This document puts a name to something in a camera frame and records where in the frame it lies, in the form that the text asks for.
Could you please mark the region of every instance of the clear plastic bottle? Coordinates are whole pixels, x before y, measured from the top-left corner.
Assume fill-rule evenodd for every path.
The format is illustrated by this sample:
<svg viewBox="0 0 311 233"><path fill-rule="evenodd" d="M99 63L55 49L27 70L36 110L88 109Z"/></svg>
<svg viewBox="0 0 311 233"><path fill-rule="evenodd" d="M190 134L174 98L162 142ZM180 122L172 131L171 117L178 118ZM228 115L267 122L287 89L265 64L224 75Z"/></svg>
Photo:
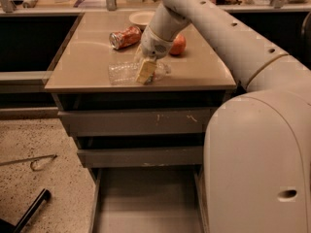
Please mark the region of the clear plastic bottle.
<svg viewBox="0 0 311 233"><path fill-rule="evenodd" d="M111 85L134 85L138 71L139 66L136 62L110 64L108 67L110 83ZM170 66L158 61L155 72L150 76L147 83L159 81L169 73L171 73Z"/></svg>

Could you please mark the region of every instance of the wooden countertop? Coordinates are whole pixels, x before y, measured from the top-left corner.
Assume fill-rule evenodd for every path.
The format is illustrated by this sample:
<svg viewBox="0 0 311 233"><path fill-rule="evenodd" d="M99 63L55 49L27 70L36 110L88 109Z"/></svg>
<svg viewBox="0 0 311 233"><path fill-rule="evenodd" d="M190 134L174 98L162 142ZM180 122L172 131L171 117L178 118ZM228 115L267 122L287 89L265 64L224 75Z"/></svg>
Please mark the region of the wooden countertop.
<svg viewBox="0 0 311 233"><path fill-rule="evenodd" d="M234 89L235 82L224 63L190 25L183 31L186 51L161 59L172 73L149 85L111 85L108 66L132 62L138 44L113 50L109 34L130 25L125 12L87 12L84 14L66 50L45 87L48 92L163 91Z"/></svg>

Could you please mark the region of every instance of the white bowl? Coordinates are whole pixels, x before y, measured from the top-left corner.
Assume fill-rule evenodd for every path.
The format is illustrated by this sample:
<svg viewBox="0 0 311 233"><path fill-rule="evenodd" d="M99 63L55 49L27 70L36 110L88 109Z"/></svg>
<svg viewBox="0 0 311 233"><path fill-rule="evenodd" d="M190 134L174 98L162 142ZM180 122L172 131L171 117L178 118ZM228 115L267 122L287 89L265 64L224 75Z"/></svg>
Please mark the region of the white bowl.
<svg viewBox="0 0 311 233"><path fill-rule="evenodd" d="M140 11L129 15L129 21L144 30L149 22L152 20L155 12L153 11Z"/></svg>

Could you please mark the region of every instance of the soda can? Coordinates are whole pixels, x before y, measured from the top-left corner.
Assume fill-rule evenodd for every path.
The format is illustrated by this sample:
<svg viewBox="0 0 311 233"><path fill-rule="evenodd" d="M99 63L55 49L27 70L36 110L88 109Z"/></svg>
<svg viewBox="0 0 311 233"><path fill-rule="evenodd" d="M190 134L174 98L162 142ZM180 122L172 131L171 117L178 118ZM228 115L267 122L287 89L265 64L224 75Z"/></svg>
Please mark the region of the soda can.
<svg viewBox="0 0 311 233"><path fill-rule="evenodd" d="M120 50L140 41L142 31L137 26L130 26L123 31L113 32L109 41L114 50Z"/></svg>

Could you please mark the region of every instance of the speckled floor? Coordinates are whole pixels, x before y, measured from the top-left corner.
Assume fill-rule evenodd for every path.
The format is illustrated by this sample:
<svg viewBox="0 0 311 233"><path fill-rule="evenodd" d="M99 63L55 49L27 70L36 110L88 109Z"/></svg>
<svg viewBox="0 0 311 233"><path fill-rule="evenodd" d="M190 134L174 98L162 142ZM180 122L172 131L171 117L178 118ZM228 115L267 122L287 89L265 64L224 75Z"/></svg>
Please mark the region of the speckled floor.
<svg viewBox="0 0 311 233"><path fill-rule="evenodd" d="M54 110L0 110L0 162L57 154L32 171L30 162L0 166L0 218L15 225L43 188L52 198L40 207L22 232L86 233L94 182L76 155Z"/></svg>

